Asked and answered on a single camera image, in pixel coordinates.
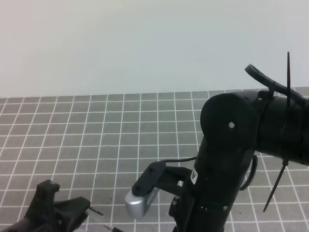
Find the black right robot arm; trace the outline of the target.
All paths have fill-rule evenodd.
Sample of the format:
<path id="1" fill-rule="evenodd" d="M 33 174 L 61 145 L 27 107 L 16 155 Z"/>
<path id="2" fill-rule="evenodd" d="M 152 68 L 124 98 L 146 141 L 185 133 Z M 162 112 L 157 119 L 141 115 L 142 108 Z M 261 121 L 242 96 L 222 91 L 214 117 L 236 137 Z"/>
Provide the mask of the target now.
<path id="1" fill-rule="evenodd" d="M 265 91 L 211 97 L 200 114 L 203 138 L 192 172 L 169 214 L 177 232 L 221 232 L 255 152 L 309 163 L 309 102 Z"/>

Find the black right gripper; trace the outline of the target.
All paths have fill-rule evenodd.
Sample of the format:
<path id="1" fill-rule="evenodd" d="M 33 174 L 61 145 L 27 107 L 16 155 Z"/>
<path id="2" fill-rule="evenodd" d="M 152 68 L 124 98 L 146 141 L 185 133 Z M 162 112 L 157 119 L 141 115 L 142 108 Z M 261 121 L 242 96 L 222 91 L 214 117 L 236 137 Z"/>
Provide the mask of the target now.
<path id="1" fill-rule="evenodd" d="M 254 150 L 217 147 L 202 139 L 177 205 L 169 209 L 175 232 L 222 232 Z"/>

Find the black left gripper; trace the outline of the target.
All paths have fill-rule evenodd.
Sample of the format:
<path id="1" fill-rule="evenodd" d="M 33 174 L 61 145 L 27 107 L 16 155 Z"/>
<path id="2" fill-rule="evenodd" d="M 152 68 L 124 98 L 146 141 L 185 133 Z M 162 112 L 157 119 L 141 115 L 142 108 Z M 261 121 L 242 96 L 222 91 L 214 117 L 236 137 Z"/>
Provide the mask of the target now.
<path id="1" fill-rule="evenodd" d="M 77 197 L 54 202 L 59 189 L 60 185 L 51 180 L 39 183 L 25 217 L 1 232 L 73 232 L 78 229 L 88 217 L 90 201 Z"/>

